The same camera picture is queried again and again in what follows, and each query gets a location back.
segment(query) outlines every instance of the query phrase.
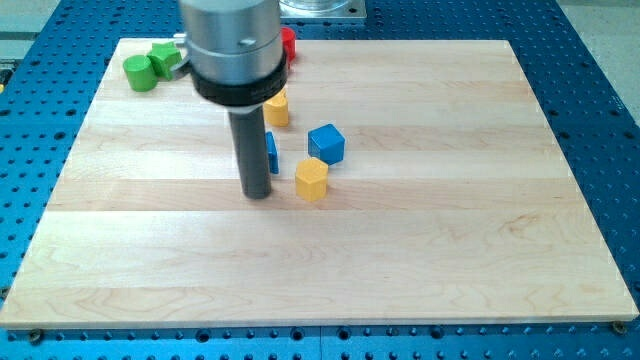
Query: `green block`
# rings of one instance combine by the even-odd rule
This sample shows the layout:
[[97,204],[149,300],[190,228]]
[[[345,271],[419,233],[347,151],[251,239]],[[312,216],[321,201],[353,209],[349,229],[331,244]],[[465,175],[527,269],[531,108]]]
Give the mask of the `green block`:
[[182,61],[182,54],[173,42],[152,44],[147,57],[153,64],[153,71],[159,77],[172,80],[171,67]]
[[153,71],[151,60],[144,55],[135,55],[127,58],[122,67],[127,75],[129,86],[134,91],[149,91],[158,84],[158,78]]

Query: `wooden board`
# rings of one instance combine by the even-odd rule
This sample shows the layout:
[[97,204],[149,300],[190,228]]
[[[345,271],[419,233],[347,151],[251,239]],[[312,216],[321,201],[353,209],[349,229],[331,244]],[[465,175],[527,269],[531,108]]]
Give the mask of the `wooden board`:
[[[8,328],[629,320],[637,308],[507,42],[301,41],[281,174],[240,192],[190,79],[120,42],[0,320]],[[295,196],[307,131],[347,138]]]

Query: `blue block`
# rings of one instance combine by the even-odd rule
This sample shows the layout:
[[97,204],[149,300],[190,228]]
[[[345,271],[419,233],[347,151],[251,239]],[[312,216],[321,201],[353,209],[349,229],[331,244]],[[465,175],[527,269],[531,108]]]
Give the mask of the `blue block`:
[[267,138],[267,154],[269,155],[269,171],[272,174],[278,174],[280,169],[278,169],[278,149],[276,148],[276,141],[273,138],[273,133],[268,131],[265,134]]
[[333,124],[309,131],[309,155],[333,165],[344,158],[344,136]]

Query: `metal cylinder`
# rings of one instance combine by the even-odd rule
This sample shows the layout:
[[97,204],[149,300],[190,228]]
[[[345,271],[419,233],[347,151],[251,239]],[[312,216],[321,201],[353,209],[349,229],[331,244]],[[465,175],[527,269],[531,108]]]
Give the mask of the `metal cylinder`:
[[344,6],[348,0],[280,0],[280,2],[300,10],[329,11]]
[[225,85],[255,82],[282,58],[278,0],[181,0],[191,66]]
[[229,111],[229,121],[242,192],[251,199],[264,199],[271,193],[271,175],[262,106],[248,113]]

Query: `metal base plate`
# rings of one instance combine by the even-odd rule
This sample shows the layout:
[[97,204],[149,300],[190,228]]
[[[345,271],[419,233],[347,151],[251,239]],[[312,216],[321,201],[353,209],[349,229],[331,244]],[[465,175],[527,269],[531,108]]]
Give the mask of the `metal base plate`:
[[343,6],[333,10],[311,11],[296,9],[280,4],[280,19],[284,24],[292,23],[339,23],[362,24],[367,19],[365,0],[349,0]]

